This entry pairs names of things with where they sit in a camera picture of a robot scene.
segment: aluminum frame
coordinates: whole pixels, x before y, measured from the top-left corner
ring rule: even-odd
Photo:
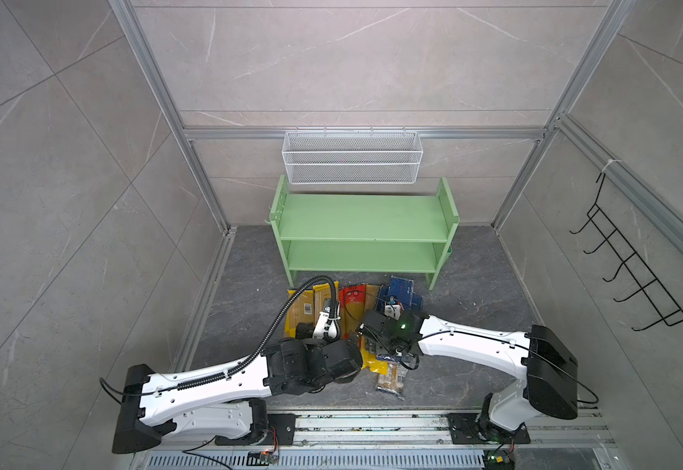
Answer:
[[[582,154],[601,170],[637,209],[683,254],[683,218],[642,182],[629,166],[617,160],[571,116],[560,116],[558,128]]]
[[[542,159],[545,150],[547,150],[553,140],[553,136],[558,130],[556,121],[562,114],[568,114],[574,106],[574,103],[587,86],[592,74],[600,64],[600,60],[602,60],[605,52],[610,47],[611,42],[613,42],[613,39],[635,3],[636,0],[613,0],[606,9],[605,15],[602,17],[602,20],[597,27],[597,31],[595,31],[595,34],[592,36],[590,44],[587,46],[587,50],[584,52],[576,70],[574,70],[571,80],[569,80],[569,84],[566,85],[566,89],[563,90],[563,94],[558,100],[558,103],[556,103],[556,107],[553,108],[551,117],[545,125],[546,132],[544,139],[537,142],[529,152],[524,165],[496,212],[496,216],[490,223],[494,229],[501,230],[501,227],[503,227],[508,214],[516,205],[519,196],[524,192],[527,182],[529,182],[537,165],[540,164],[540,160]]]
[[[543,138],[545,127],[186,127],[185,137],[191,141],[217,139],[283,139],[287,132],[328,131],[410,131],[417,132],[420,139],[429,138]]]
[[[224,210],[219,205],[214,188],[208,180],[208,175],[205,173],[200,159],[183,133],[184,126],[182,124],[182,119],[177,112],[175,102],[164,82],[164,77],[157,66],[148,41],[146,41],[143,29],[138,22],[138,17],[136,16],[132,5],[130,5],[130,0],[109,0],[109,4],[111,5],[114,15],[117,17],[122,32],[125,33],[125,37],[130,43],[132,53],[135,54],[151,91],[154,92],[154,97],[159,103],[159,108],[161,109],[169,128],[172,129],[172,135],[175,137],[175,140],[177,140],[177,145],[180,147],[182,154],[185,155],[185,160],[187,161],[188,166],[190,166],[190,171],[193,173],[193,176],[196,178],[196,183],[198,183],[198,187],[200,188],[201,193],[203,193],[203,197],[208,204],[208,208],[211,210],[211,214],[214,216],[221,231],[226,233],[229,229],[229,223],[224,215]]]

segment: gray floor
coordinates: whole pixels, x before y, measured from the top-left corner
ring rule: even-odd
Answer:
[[[493,229],[459,227],[453,248],[433,291],[427,290],[422,275],[403,275],[415,280],[415,292],[424,296],[425,311],[481,328],[526,331],[533,318]],[[301,273],[299,280],[311,274]],[[332,277],[345,286],[387,283],[391,274],[345,272]],[[240,227],[193,368],[252,352],[287,300],[288,287],[271,228]],[[352,383],[332,383],[314,395],[271,397],[269,404],[479,407],[488,392],[503,389],[512,378],[471,362],[431,356],[423,357],[420,368],[407,375],[404,399],[376,391],[376,381],[377,374],[365,370]]]

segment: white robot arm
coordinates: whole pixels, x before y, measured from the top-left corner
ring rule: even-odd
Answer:
[[[506,389],[485,397],[476,425],[487,440],[503,441],[539,414],[577,417],[577,360],[543,326],[534,325],[530,333],[501,332],[420,312],[403,311],[396,319],[368,311],[360,332],[393,356],[455,357],[515,377]]]
[[[269,428],[261,398],[300,395],[320,391],[331,382],[352,381],[363,360],[355,341],[335,341],[335,299],[331,302],[335,308],[324,310],[315,331],[308,334],[314,338],[285,338],[265,346],[292,300],[250,356],[177,374],[158,374],[145,364],[129,368],[125,387],[118,392],[123,398],[112,452],[139,452],[163,438],[178,437],[192,441],[218,436],[218,444],[253,444]],[[421,312],[396,313],[394,318],[367,311],[358,331],[397,359],[456,357],[516,378],[505,390],[485,397],[474,423],[481,438],[503,442],[538,414],[576,418],[577,362],[549,329],[534,325],[530,333],[490,331]],[[108,388],[103,380],[102,386]]]

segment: metal wall rack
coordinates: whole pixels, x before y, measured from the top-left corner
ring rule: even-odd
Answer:
[[[602,278],[605,282],[612,282],[613,279],[618,277],[618,273],[621,271],[621,268],[626,268],[628,271],[629,275],[634,279],[634,282],[636,282],[636,285],[638,286],[638,289],[629,294],[626,298],[618,299],[614,298],[616,302],[625,302],[629,300],[631,297],[635,296],[638,293],[643,293],[645,297],[647,297],[647,301],[649,301],[650,305],[652,305],[652,308],[655,309],[657,315],[660,317],[659,320],[656,320],[652,322],[651,324],[644,326],[642,328],[634,328],[632,329],[636,332],[641,332],[646,330],[647,328],[650,328],[651,326],[655,326],[656,324],[659,324],[660,322],[665,323],[668,326],[674,326],[678,325],[679,323],[683,322],[683,308],[676,302],[675,298],[671,295],[671,293],[668,291],[668,289],[663,285],[663,283],[660,281],[660,279],[657,277],[657,275],[652,271],[652,269],[648,266],[647,262],[639,255],[639,252],[634,249],[634,247],[631,245],[629,240],[626,238],[626,236],[621,232],[618,227],[611,221],[611,219],[608,217],[608,214],[605,213],[605,211],[602,210],[600,205],[597,203],[598,200],[600,199],[600,191],[602,191],[602,184],[605,183],[605,173],[600,173],[598,175],[597,180],[595,182],[600,182],[600,185],[597,188],[597,195],[595,196],[595,202],[593,202],[592,207],[590,208],[589,211],[587,211],[587,221],[584,223],[584,225],[581,226],[581,229],[577,231],[570,230],[572,235],[576,235],[582,230],[584,230],[584,227],[592,223],[592,225],[597,229],[597,231],[602,235],[603,239],[600,242],[599,245],[595,247],[592,251],[587,251],[584,250],[585,254],[591,255],[595,253],[597,250],[600,249],[601,246],[603,245],[608,245],[610,249],[613,250],[613,253],[615,253],[616,257],[618,257],[618,260],[620,261],[620,264],[618,265],[618,269],[616,269],[616,272],[613,274],[613,277],[610,279],[605,279],[604,277]],[[595,217],[600,215],[600,217],[604,217],[605,220],[613,227],[613,230],[609,234],[605,234],[601,229],[600,226],[595,222]],[[611,243],[611,237],[613,235],[618,234],[618,237],[622,239],[626,245],[631,249],[631,254],[626,256],[626,258],[623,257],[623,255],[619,252],[618,249],[616,249],[615,246]],[[629,261],[639,261],[642,265],[644,265],[645,268],[647,268],[647,272],[650,273],[652,276],[652,279],[649,280],[648,282],[644,282],[643,280],[640,280],[636,277],[634,274],[634,271],[631,269],[631,267],[627,264]],[[655,302],[652,300],[652,297],[650,294],[647,292],[648,287],[660,287],[666,294],[667,296],[671,299],[671,301],[675,304],[676,309],[672,311],[671,313],[667,315],[663,315],[663,312],[660,311],[660,309],[657,307]]]

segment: white wire basket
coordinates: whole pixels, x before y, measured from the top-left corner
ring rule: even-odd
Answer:
[[[294,131],[281,147],[290,184],[414,183],[423,146],[412,131]]]

